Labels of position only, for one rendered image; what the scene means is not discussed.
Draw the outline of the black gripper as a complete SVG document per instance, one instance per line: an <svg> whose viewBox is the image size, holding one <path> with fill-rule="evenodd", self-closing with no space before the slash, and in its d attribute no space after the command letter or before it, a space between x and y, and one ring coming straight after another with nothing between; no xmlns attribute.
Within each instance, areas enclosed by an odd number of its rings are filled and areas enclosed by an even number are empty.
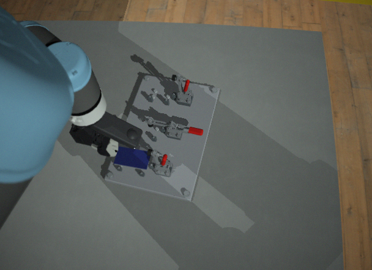
<svg viewBox="0 0 372 270"><path fill-rule="evenodd" d="M98 123L101 119L102 117L97 122L88 126L77 126L72 123L72 128L69 133L76 143L91 146L97 149L100 155L114 157L118 151L118 142L89 128Z"/></svg>

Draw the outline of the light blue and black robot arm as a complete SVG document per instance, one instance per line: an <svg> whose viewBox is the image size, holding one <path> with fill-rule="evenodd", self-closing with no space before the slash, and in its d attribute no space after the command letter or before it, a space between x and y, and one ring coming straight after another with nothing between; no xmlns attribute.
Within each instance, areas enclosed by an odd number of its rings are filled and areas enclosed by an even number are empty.
<svg viewBox="0 0 372 270"><path fill-rule="evenodd" d="M38 39L39 38L39 39ZM0 6L0 229L49 161L69 120L135 149L143 131L108 113L91 62L35 21Z"/></svg>

